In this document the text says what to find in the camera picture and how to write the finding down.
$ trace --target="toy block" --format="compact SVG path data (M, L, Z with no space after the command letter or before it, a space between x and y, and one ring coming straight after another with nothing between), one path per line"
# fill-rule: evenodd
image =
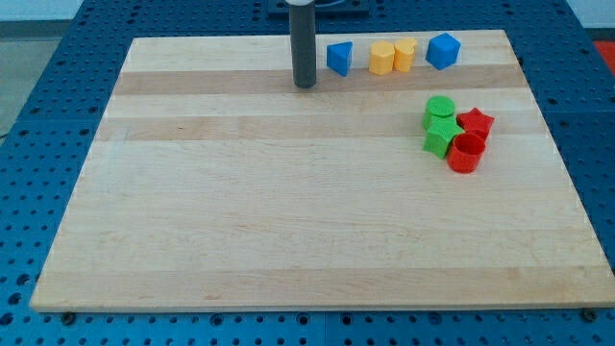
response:
M353 63L353 43L341 42L327 46L327 66L346 77Z
M402 38L395 42L395 60L393 66L396 70L408 72L414 63L416 38Z
M465 132L475 134L482 138L482 140L487 140L494 120L493 116L489 116L477 108L457 115L457 124Z
M451 35L444 33L430 39L425 59L433 67L442 70L457 61L461 43Z
M377 75L385 75L393 70L395 46L391 42L378 41L372 43L369 49L369 71Z
M452 117L434 118L427 129L427 136L423 144L423 150L434 153L438 158L446 158L449 152L451 141L455 136L463 134L461 129Z
M432 96L425 107L423 116L423 130L429 128L433 117L446 118L453 117L455 113L455 102L447 96Z
M484 140L475 134L460 134L453 139L447 163L458 173L472 173L479 166L484 153Z

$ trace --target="green block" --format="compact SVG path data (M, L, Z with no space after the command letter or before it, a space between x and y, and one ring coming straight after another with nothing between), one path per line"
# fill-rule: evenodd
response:
M425 116L423 116L423 130L426 130L431 125L431 119L434 117L448 118L453 117L455 113L455 102L446 96L433 96L427 101L425 107Z
M427 129L423 150L432 152L438 158L444 159L449 152L453 138L463 133L463 129L457 125L454 117L434 117Z

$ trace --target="blue block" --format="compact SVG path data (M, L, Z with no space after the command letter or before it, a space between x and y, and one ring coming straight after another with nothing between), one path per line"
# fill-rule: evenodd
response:
M427 48L427 56L425 59L430 62L433 67L441 70L457 61L459 48L461 43L451 35L444 33L430 39L430 45Z
M353 43L342 42L327 46L327 66L342 77L348 75L353 63Z

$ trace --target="wooden table surface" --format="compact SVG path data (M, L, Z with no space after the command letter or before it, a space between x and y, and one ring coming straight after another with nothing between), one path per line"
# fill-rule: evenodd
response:
M503 31L138 38L71 196L41 311L519 309L615 304L615 279ZM416 37L405 74L368 47ZM347 78L326 45L352 40ZM422 151L427 100L496 118L479 169Z

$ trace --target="blue perforated surface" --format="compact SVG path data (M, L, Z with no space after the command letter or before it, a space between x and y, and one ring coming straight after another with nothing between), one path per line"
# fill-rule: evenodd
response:
M78 314L70 325L31 311L37 276L132 38L286 33L285 20L267 19L263 6L84 2L0 149L0 345L615 344L615 309ZM367 17L318 21L320 33L456 29L506 30L615 264L615 81L563 0L374 0Z

